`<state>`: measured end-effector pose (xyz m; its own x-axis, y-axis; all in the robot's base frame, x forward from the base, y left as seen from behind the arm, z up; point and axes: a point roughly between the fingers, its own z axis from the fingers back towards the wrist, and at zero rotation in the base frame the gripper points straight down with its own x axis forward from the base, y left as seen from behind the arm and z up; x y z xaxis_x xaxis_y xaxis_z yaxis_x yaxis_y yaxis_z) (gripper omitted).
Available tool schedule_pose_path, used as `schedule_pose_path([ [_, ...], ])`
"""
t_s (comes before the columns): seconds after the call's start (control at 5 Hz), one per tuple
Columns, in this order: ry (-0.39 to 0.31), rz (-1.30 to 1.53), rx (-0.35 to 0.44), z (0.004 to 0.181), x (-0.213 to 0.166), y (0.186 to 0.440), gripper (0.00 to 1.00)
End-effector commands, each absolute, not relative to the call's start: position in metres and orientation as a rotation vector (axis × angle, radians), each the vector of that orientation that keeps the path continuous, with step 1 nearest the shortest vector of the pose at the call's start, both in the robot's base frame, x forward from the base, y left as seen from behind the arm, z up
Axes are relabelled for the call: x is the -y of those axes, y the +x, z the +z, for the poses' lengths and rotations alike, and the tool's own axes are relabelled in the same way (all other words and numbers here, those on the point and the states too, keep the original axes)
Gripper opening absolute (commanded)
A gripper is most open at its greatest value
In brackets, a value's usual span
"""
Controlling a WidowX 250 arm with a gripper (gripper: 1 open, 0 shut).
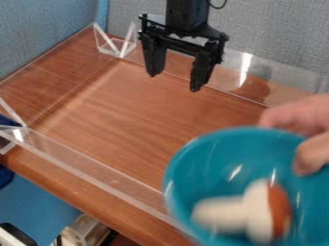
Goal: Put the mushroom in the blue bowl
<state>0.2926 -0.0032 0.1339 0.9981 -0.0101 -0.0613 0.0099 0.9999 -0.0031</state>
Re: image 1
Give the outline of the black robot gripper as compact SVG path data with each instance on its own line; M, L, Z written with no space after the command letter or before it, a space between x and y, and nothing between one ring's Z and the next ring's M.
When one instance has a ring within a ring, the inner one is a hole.
M161 14L143 13L139 19L139 40L149 75L154 77L163 71L167 50L181 52L195 57L190 72L190 91L199 91L210 80L214 66L222 62L229 36L207 22L189 30L186 26L175 28L169 25Z

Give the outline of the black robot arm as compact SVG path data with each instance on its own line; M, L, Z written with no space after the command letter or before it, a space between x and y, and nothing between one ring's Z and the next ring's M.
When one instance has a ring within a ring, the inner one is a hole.
M139 15L145 64L151 77L162 73L167 50L195 58L190 71L190 91L197 92L209 83L214 67L222 63L229 36L209 24L210 0L166 0L166 14L143 12Z

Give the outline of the person's hand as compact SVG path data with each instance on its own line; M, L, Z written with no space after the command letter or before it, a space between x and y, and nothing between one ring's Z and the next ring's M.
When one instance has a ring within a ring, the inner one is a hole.
M289 130L306 138L297 147L293 161L300 176L313 174L329 164L329 93L266 109L257 125Z

